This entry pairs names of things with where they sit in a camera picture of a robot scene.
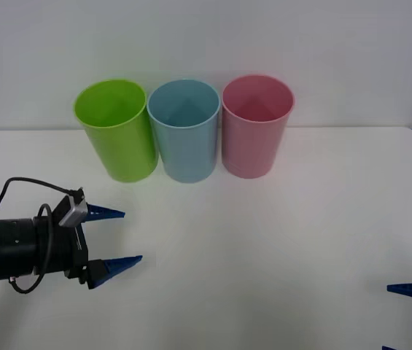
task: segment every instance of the white table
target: white table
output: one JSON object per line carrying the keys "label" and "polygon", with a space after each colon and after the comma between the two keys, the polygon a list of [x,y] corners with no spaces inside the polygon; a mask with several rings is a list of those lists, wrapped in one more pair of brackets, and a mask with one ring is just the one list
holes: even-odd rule
{"label": "white table", "polygon": [[[290,128],[267,176],[219,160],[197,184],[161,163],[117,183],[83,131],[0,131],[0,191],[11,176],[126,211],[86,224],[90,258],[144,259],[93,291],[63,273],[24,296],[0,281],[0,350],[412,350],[412,298],[386,291],[412,282],[406,128]],[[13,183],[0,218],[60,199]]]}

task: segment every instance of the cup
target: cup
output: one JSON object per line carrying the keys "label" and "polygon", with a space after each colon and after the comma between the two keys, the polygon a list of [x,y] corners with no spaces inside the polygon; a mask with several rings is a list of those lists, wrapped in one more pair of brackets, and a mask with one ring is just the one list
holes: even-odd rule
{"label": "cup", "polygon": [[228,83],[222,100],[224,166],[245,179],[267,174],[295,104],[292,91],[273,77],[246,75]]}
{"label": "cup", "polygon": [[197,182],[214,170],[219,108],[217,91],[192,79],[168,82],[149,97],[147,111],[172,179]]}
{"label": "cup", "polygon": [[114,79],[88,87],[74,103],[77,119],[117,181],[138,181],[157,165],[146,100],[146,93],[135,82]]}

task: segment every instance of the black cable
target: black cable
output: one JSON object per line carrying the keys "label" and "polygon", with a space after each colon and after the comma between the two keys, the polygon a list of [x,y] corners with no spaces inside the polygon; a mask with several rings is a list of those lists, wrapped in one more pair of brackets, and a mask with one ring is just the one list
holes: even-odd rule
{"label": "black cable", "polygon": [[44,263],[42,264],[42,268],[40,269],[39,277],[37,280],[30,286],[28,289],[21,289],[16,283],[15,279],[10,279],[9,283],[12,285],[13,289],[20,293],[20,294],[28,294],[32,292],[34,289],[37,288],[41,280],[44,278],[45,273],[47,272],[48,263],[50,261],[50,255],[52,254],[52,245],[53,245],[53,219],[52,219],[52,209],[46,203],[42,204],[39,209],[39,213],[37,217],[42,216],[42,212],[44,209],[47,212],[47,221],[48,221],[48,243],[47,243],[47,251],[45,252]]}
{"label": "black cable", "polygon": [[1,193],[0,193],[0,203],[1,203],[1,201],[3,200],[3,197],[4,197],[5,193],[6,193],[7,190],[8,190],[9,184],[10,184],[11,182],[13,182],[13,181],[23,181],[23,182],[31,182],[31,183],[33,183],[33,184],[40,184],[41,186],[49,187],[49,188],[51,188],[51,189],[53,189],[53,190],[57,190],[57,191],[63,192],[63,193],[65,193],[65,194],[67,194],[67,195],[72,195],[72,194],[74,193],[74,191],[72,191],[72,190],[67,190],[67,189],[65,189],[65,188],[62,188],[62,187],[59,187],[59,186],[55,186],[54,184],[49,184],[48,182],[45,182],[45,181],[36,180],[36,179],[31,179],[31,178],[29,178],[29,177],[12,177],[12,178],[8,179],[8,180],[4,183],[3,190],[1,190]]}
{"label": "black cable", "polygon": [[[67,190],[66,188],[55,186],[54,184],[50,184],[45,181],[31,179],[29,177],[12,177],[4,183],[3,190],[1,190],[1,193],[0,193],[0,203],[3,200],[3,197],[8,190],[9,184],[13,181],[22,181],[22,182],[30,182],[33,184],[40,184],[41,186],[49,187],[53,190],[60,191],[67,195],[73,195],[76,192],[73,190]],[[42,268],[40,269],[39,277],[37,277],[37,280],[28,289],[19,288],[19,286],[16,284],[16,279],[14,278],[9,279],[9,283],[12,285],[13,289],[20,294],[28,294],[32,292],[34,289],[36,289],[39,283],[41,282],[41,280],[44,278],[45,273],[47,272],[47,267],[50,261],[50,255],[52,254],[52,245],[53,245],[53,216],[52,216],[52,209],[50,208],[48,204],[45,203],[40,206],[39,213],[37,214],[38,217],[42,216],[44,209],[47,212],[47,221],[48,221],[48,243],[47,243],[47,251],[45,252],[44,263],[42,264]]]}

